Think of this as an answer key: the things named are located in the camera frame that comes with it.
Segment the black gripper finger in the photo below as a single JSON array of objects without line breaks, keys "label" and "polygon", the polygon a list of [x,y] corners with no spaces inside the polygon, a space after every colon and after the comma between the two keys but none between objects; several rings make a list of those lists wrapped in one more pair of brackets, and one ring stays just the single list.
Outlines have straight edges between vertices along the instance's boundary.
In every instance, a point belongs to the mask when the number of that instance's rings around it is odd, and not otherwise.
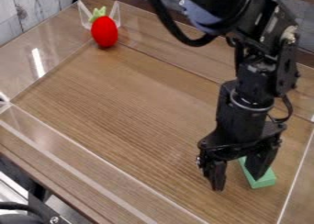
[{"label": "black gripper finger", "polygon": [[253,153],[249,154],[245,166],[255,181],[258,181],[266,174],[266,171],[277,157],[278,148],[278,144],[263,144]]},{"label": "black gripper finger", "polygon": [[225,161],[206,162],[202,168],[203,176],[210,181],[214,191],[222,191],[226,184],[227,163]]}]

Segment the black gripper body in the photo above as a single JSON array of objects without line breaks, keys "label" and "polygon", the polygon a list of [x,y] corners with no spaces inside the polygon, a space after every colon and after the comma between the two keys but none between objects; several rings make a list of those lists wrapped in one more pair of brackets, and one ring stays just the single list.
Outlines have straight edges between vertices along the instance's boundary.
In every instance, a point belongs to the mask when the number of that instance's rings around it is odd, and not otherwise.
[{"label": "black gripper body", "polygon": [[243,156],[247,157],[263,144],[281,144],[286,125],[275,119],[266,119],[273,106],[273,100],[262,106],[249,106],[242,102],[235,91],[235,81],[229,81],[221,86],[217,127],[198,143],[201,168],[206,162],[229,163]]}]

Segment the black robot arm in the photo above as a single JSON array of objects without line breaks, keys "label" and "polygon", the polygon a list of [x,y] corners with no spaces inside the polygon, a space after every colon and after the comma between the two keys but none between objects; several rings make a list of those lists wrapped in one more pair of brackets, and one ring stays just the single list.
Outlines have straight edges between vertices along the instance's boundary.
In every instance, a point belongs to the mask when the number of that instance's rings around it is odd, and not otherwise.
[{"label": "black robot arm", "polygon": [[293,110],[298,23],[281,0],[186,0],[185,9],[193,25],[213,37],[223,35],[234,47],[235,78],[219,87],[217,127],[198,144],[198,165],[221,191],[230,161],[243,157],[261,179],[277,157],[290,118],[274,118],[270,111],[278,98]]}]

